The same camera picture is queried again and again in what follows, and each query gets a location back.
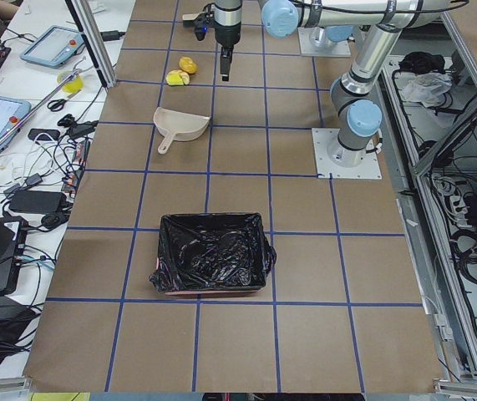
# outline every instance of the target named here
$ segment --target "dustpan handle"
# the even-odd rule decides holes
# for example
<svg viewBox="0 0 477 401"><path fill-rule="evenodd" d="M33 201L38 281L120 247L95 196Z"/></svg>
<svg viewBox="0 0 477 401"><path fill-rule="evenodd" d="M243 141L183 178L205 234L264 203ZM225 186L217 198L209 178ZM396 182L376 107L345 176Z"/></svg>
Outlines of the dustpan handle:
<svg viewBox="0 0 477 401"><path fill-rule="evenodd" d="M175 135L177 135L176 132L168 132L167 135L164 137L164 140L158 147L158 153L163 155L165 152L168 151L168 149L171 146L171 142L175 139Z"/></svg>

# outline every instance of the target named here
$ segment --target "yellow cup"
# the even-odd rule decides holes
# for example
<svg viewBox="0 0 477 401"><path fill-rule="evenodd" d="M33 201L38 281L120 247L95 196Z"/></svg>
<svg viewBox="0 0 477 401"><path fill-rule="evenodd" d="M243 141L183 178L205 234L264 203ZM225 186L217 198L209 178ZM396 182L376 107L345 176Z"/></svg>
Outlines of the yellow cup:
<svg viewBox="0 0 477 401"><path fill-rule="evenodd" d="M63 71L58 75L56 78L56 82L59 84L67 77L69 74L71 74L73 71ZM82 82L82 78L80 78L80 74L76 76L75 79L67 82L63 87L63 91L67 92L68 94L74 94L75 92L78 92L82 89L84 86L84 83Z"/></svg>

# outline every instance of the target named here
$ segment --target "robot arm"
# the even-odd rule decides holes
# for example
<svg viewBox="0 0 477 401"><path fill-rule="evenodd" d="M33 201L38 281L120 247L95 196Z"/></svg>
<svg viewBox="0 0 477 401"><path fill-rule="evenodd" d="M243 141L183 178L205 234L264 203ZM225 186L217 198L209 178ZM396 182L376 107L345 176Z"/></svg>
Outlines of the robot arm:
<svg viewBox="0 0 477 401"><path fill-rule="evenodd" d="M329 27L337 25L373 25L371 33L357 56L348 76L346 89L367 94L385 57L398 39L402 28L418 27L438 17L449 0L258 0L262 22L267 32L284 38L297 27ZM221 45L220 72L229 80L232 52L240 41L242 0L215 0L197 18L196 34L205 37L213 27Z"/></svg>

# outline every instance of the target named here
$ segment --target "trash bin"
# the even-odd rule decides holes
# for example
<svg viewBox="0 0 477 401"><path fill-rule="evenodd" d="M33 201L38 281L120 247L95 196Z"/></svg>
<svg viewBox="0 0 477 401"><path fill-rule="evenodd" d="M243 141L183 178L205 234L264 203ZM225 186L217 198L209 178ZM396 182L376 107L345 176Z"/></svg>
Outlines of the trash bin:
<svg viewBox="0 0 477 401"><path fill-rule="evenodd" d="M266 285L276 258L258 213L165 215L149 280L173 295L251 292Z"/></svg>

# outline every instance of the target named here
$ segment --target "person's arm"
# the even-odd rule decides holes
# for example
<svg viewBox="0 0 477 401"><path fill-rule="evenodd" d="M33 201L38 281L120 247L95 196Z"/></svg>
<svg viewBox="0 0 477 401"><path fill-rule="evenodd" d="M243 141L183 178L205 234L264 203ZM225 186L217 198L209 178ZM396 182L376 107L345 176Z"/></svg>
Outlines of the person's arm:
<svg viewBox="0 0 477 401"><path fill-rule="evenodd" d="M12 19L19 7L11 3L0 0L0 18L4 20Z"/></svg>

